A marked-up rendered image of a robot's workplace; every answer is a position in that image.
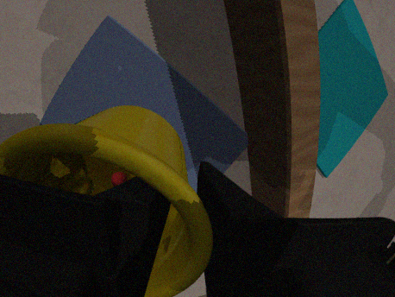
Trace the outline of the brown wooden plank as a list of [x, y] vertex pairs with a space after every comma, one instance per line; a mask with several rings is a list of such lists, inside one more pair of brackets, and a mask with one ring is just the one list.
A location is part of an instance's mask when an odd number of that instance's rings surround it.
[[315, 0], [224, 0], [248, 135], [252, 196], [308, 218], [320, 124]]

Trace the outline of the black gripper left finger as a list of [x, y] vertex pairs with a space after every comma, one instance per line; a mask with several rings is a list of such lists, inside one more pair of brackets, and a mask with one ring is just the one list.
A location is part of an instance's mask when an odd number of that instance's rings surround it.
[[90, 267], [103, 297], [145, 297], [169, 211], [138, 176], [86, 196], [0, 175], [0, 238]]

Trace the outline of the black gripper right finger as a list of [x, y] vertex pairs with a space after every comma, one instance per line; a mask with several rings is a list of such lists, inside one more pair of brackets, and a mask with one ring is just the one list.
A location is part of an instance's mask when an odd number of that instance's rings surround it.
[[295, 264], [381, 256], [395, 236], [391, 218], [282, 218], [207, 161], [197, 194], [214, 236], [207, 297], [269, 297]]

